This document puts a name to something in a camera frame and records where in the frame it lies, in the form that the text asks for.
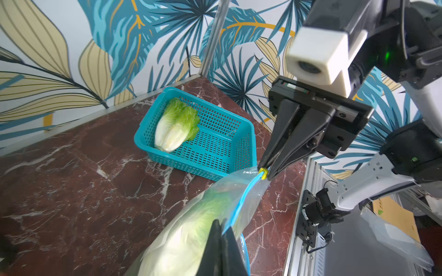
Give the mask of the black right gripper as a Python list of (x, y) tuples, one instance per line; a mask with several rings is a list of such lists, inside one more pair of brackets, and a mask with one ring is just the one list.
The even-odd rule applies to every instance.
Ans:
[(316, 152), (334, 159), (368, 124), (374, 108), (305, 83), (278, 76), (268, 93), (276, 116), (258, 165), (274, 179), (290, 164)]

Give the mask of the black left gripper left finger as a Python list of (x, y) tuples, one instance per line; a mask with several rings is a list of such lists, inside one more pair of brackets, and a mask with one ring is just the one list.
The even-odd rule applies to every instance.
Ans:
[(219, 220), (213, 221), (196, 276), (222, 275), (222, 229)]

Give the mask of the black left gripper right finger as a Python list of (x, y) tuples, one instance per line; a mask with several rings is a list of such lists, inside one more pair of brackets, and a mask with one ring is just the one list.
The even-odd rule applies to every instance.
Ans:
[(222, 241), (222, 276), (247, 276), (238, 243), (232, 228), (221, 237)]

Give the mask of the chinese cabbage front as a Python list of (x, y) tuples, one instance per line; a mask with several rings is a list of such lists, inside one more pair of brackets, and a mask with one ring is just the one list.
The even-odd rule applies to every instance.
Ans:
[(139, 276), (194, 276), (214, 220), (222, 222), (239, 196), (209, 188), (197, 195), (143, 253)]

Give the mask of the chinese cabbage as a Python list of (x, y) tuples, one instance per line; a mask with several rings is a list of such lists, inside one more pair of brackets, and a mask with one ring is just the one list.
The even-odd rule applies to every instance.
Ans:
[(194, 276), (214, 220), (222, 222), (239, 196), (209, 188), (197, 195), (143, 253), (139, 276)]
[(178, 149), (184, 142), (197, 136), (199, 123), (196, 109), (179, 98), (171, 99), (155, 130), (155, 148), (167, 153)]

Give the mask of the clear zipper bag blue seal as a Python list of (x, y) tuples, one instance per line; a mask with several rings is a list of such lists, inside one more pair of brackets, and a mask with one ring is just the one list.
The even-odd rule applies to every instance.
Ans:
[(250, 275), (243, 231), (269, 185), (267, 171), (256, 167), (223, 177), (176, 215), (126, 275)]

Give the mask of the chinese cabbage back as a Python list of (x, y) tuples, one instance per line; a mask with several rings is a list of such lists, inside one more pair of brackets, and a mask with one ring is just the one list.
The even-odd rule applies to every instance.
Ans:
[(167, 153), (178, 149), (184, 142), (197, 136), (199, 123), (196, 109), (179, 98), (171, 99), (155, 130), (155, 148)]

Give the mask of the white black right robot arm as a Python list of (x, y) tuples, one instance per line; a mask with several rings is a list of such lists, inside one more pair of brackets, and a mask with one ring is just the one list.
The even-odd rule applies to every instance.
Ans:
[[(297, 235), (315, 246), (319, 227), (339, 223), (370, 198), (442, 178), (442, 8), (410, 1), (313, 1), (285, 57), (293, 79), (269, 91), (276, 116), (259, 176), (272, 180), (289, 165), (320, 153), (335, 159), (349, 147), (376, 154), (339, 184), (325, 185), (301, 206)], [(387, 123), (353, 97), (378, 68), (414, 102), (417, 121)]]

